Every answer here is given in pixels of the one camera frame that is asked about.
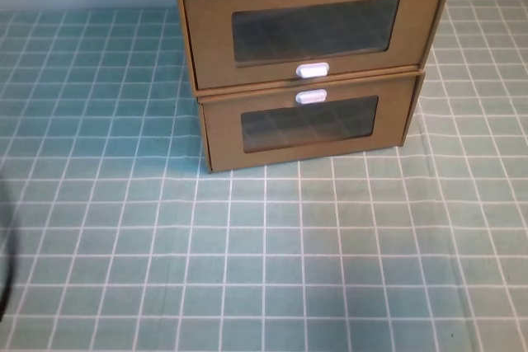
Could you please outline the black second robot arm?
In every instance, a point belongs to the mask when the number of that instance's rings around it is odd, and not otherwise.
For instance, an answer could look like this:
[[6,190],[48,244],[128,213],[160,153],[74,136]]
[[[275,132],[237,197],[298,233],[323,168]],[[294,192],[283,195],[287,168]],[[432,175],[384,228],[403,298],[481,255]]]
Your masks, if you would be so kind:
[[17,276],[19,238],[17,218],[10,190],[1,179],[1,238],[4,250],[1,254],[1,321],[6,315]]

